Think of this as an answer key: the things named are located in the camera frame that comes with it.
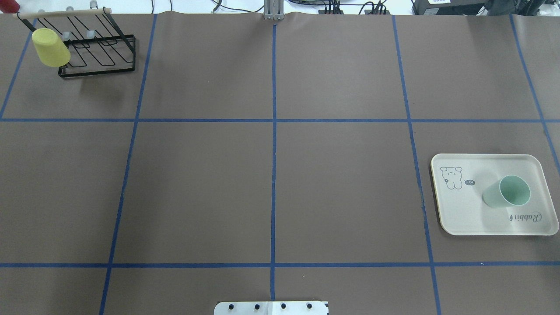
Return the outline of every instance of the blue tape line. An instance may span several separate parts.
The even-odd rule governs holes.
[[[140,122],[186,122],[186,123],[271,123],[272,119],[259,118],[140,118]]]
[[[436,267],[560,266],[560,261],[473,261],[435,262]]]
[[[270,268],[270,263],[114,263],[113,268]]]
[[[556,170],[560,175],[560,163],[558,162],[558,157],[556,156],[556,149],[554,148],[554,144],[552,144],[552,139],[550,138],[550,133],[548,132],[548,128],[547,128],[547,123],[544,120],[544,114],[542,109],[540,108],[539,99],[536,97],[535,87],[533,86],[533,81],[531,80],[531,76],[529,75],[529,70],[527,69],[527,64],[525,63],[525,58],[523,57],[523,52],[521,51],[521,45],[519,44],[519,38],[517,37],[517,30],[515,28],[514,16],[511,14],[510,14],[510,23],[511,23],[511,30],[514,33],[515,45],[517,46],[519,59],[521,59],[521,65],[523,66],[523,71],[525,71],[525,77],[527,78],[527,82],[529,83],[529,89],[531,90],[531,94],[533,95],[533,100],[535,101],[536,111],[539,112],[540,121],[543,124],[544,135],[547,137],[548,146],[550,147],[550,151],[552,152],[552,158],[554,159],[554,163],[556,164]]]
[[[349,118],[349,119],[277,119],[279,123],[405,123],[406,119],[375,119],[375,118]]]
[[[0,268],[107,268],[106,263],[30,262],[0,263]]]
[[[404,81],[404,70],[403,70],[403,61],[400,53],[400,46],[399,46],[399,34],[396,28],[396,19],[395,16],[391,16],[393,19],[393,32],[395,35],[395,48],[396,48],[396,56],[399,61],[399,71],[400,71],[400,83],[403,89],[403,98],[404,98],[404,107],[407,112],[407,120],[408,120],[408,132],[410,134],[410,145],[412,147],[412,156],[414,158],[414,168],[416,170],[416,181],[418,184],[418,189],[420,191],[420,198],[422,200],[422,213],[424,216],[424,234],[426,236],[426,246],[428,248],[428,258],[430,259],[430,271],[432,274],[432,286],[433,286],[433,295],[436,302],[436,311],[438,315],[441,315],[441,307],[440,307],[440,295],[437,289],[437,279],[436,279],[436,269],[433,266],[433,254],[432,254],[432,242],[430,241],[430,227],[428,226],[428,216],[426,215],[426,204],[424,202],[424,191],[422,189],[422,179],[420,178],[420,168],[418,166],[418,155],[416,153],[416,143],[414,141],[414,130],[412,128],[412,118],[410,116],[410,107],[408,105],[408,94],[407,94],[407,85]]]
[[[6,110],[6,106],[8,105],[8,100],[10,99],[10,94],[12,94],[13,84],[16,83],[17,73],[20,71],[21,62],[24,60],[25,52],[27,50],[27,46],[29,46],[29,41],[31,40],[30,31],[27,35],[27,39],[25,40],[24,49],[21,51],[20,59],[17,61],[16,70],[13,72],[12,81],[10,81],[10,86],[8,87],[8,91],[6,91],[6,97],[4,98],[4,103],[2,104],[2,109],[0,109],[0,118],[4,116],[4,111]]]
[[[430,267],[429,262],[278,262],[277,268]]]
[[[134,118],[2,118],[2,122],[134,122]]]
[[[540,119],[411,119],[414,123],[540,123]]]
[[[134,118],[0,118],[0,122],[134,122]],[[273,123],[269,118],[139,118],[139,122]],[[540,119],[411,119],[413,123],[541,123]],[[560,119],[545,119],[559,123]],[[400,118],[287,118],[277,123],[407,123]]]
[[[153,35],[156,30],[156,21],[157,21],[157,14],[153,16],[152,21],[152,33],[150,35],[150,43],[148,44],[148,52],[146,54],[146,64],[144,65],[144,74],[142,76],[142,85],[140,87],[140,93],[138,95],[138,105],[136,107],[136,116],[134,117],[134,127],[132,128],[132,136],[130,138],[130,146],[128,148],[128,157],[127,157],[127,166],[124,169],[124,179],[123,179],[123,186],[120,190],[120,200],[119,200],[119,208],[116,213],[116,221],[115,221],[115,228],[113,230],[113,240],[111,241],[111,251],[109,253],[109,265],[107,267],[107,273],[105,275],[105,285],[103,286],[103,295],[101,297],[101,306],[99,308],[99,315],[103,315],[105,312],[105,302],[107,300],[107,292],[109,290],[109,281],[111,279],[111,269],[113,266],[113,259],[115,257],[115,247],[116,247],[116,238],[119,234],[119,225],[120,225],[120,218],[123,212],[123,203],[124,203],[124,191],[127,187],[128,181],[128,173],[130,170],[130,161],[132,159],[132,151],[134,149],[134,141],[136,139],[136,130],[138,129],[138,119],[140,117],[140,109],[142,107],[142,98],[144,96],[144,87],[146,85],[146,76],[148,75],[148,66],[150,65],[150,54],[152,52],[152,43],[153,43]]]
[[[107,268],[108,263],[0,263],[0,268]],[[271,263],[114,263],[112,268],[270,268]],[[560,266],[560,261],[459,261],[459,262],[277,262],[276,268],[407,268],[407,267],[507,267]]]
[[[270,300],[276,299],[274,292],[276,270],[276,24],[272,26],[272,189],[270,202]]]

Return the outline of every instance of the metal bracket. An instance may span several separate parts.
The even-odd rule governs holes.
[[[284,0],[264,0],[265,20],[284,20]]]
[[[329,302],[220,302],[214,315],[329,315]]]

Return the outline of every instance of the sticker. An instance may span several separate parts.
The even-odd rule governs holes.
[[[436,15],[440,8],[426,9],[424,15]]]
[[[463,187],[463,168],[460,166],[457,167],[441,167],[441,176],[444,178],[445,184],[449,189],[461,189]]]

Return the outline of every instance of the grid square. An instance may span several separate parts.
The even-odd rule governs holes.
[[[218,302],[270,300],[268,268],[116,268],[105,314],[213,314]]]
[[[16,70],[17,62],[29,35],[29,29],[23,23],[13,19],[11,15],[0,14],[0,43],[2,47],[2,58],[0,58],[0,108],[4,102],[6,93],[12,81],[13,72]]]
[[[275,279],[276,300],[328,301],[330,314],[436,313],[430,268],[276,268]]]
[[[560,91],[560,28],[557,18],[539,18],[513,15],[519,45],[544,118],[560,118],[558,99]]]
[[[259,13],[158,15],[142,118],[272,118],[271,46]]]
[[[105,268],[3,268],[0,313],[98,314]]]
[[[282,123],[277,134],[277,262],[428,261],[406,123]]]
[[[437,268],[442,314],[560,313],[559,266]]]
[[[390,16],[291,13],[277,36],[279,118],[406,118]]]
[[[508,16],[396,21],[412,118],[539,118]]]
[[[530,154],[543,166],[559,214],[560,177],[540,123],[415,123],[418,162],[435,261],[558,261],[560,234],[550,237],[456,236],[438,222],[430,161],[438,153]]]
[[[0,123],[0,261],[105,263],[132,123]]]
[[[270,123],[140,123],[116,262],[270,261]]]
[[[136,70],[62,79],[41,63],[29,44],[4,113],[5,118],[134,118],[150,42],[152,15],[114,15],[137,42]]]

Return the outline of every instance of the red object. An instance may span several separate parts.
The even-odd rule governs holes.
[[[2,13],[17,13],[19,10],[20,5],[16,0],[0,0],[0,11]]]

